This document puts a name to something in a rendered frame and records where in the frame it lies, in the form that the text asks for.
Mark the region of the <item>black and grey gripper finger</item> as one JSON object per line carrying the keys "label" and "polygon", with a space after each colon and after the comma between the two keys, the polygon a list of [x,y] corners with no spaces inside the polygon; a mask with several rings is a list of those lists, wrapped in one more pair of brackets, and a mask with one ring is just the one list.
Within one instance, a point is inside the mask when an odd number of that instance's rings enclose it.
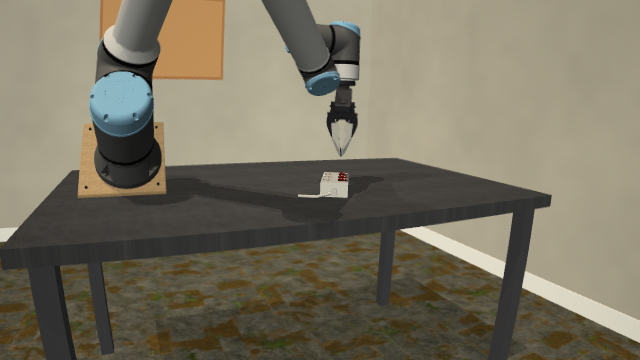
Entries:
{"label": "black and grey gripper finger", "polygon": [[335,119],[331,117],[330,112],[327,112],[327,128],[329,130],[329,133],[334,143],[334,146],[336,148],[336,151],[341,157],[341,148],[339,146],[340,139],[338,137],[340,126],[338,125],[338,122],[335,122]]}
{"label": "black and grey gripper finger", "polygon": [[349,122],[347,122],[347,125],[344,126],[344,131],[345,131],[345,138],[343,139],[344,145],[342,147],[341,150],[341,157],[344,155],[344,153],[347,150],[347,147],[356,131],[357,125],[358,125],[358,119],[357,119],[357,115],[358,113],[355,113],[354,117],[352,119],[349,120]]}

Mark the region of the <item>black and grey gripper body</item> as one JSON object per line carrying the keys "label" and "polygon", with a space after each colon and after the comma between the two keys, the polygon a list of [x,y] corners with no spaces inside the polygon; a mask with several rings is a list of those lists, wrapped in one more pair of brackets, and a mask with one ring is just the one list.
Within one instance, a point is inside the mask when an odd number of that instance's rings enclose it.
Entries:
{"label": "black and grey gripper body", "polygon": [[[340,86],[338,88],[350,88],[349,85],[353,85],[356,86],[356,81],[348,81],[348,80],[341,80]],[[335,113],[334,112],[334,101],[331,101],[331,109],[330,109],[330,115],[333,119],[336,120],[336,122],[338,122],[339,120],[346,120],[346,122],[348,122],[348,120],[352,119],[355,115],[355,110],[354,108],[356,108],[355,106],[355,102],[353,105],[352,102],[352,110],[351,113]],[[342,119],[343,118],[343,119]]]}

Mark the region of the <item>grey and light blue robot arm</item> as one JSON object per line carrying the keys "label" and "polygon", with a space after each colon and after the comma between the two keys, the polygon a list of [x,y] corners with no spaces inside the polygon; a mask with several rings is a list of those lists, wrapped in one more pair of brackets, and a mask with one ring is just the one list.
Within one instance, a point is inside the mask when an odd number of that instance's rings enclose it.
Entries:
{"label": "grey and light blue robot arm", "polygon": [[[122,0],[115,25],[98,47],[89,103],[98,144],[94,164],[99,177],[116,188],[141,187],[161,167],[152,75],[161,51],[157,38],[172,1]],[[352,89],[338,86],[340,78],[359,80],[360,28],[343,21],[316,24],[306,0],[261,1],[307,91],[323,96],[336,90],[334,112],[351,113]]]}

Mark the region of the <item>white power strip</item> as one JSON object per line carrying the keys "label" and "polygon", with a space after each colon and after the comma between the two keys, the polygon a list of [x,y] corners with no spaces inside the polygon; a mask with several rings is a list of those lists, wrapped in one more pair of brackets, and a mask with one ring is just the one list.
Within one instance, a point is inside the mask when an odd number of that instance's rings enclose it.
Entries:
{"label": "white power strip", "polygon": [[301,195],[301,198],[341,197],[348,198],[348,173],[324,172],[319,195]]}

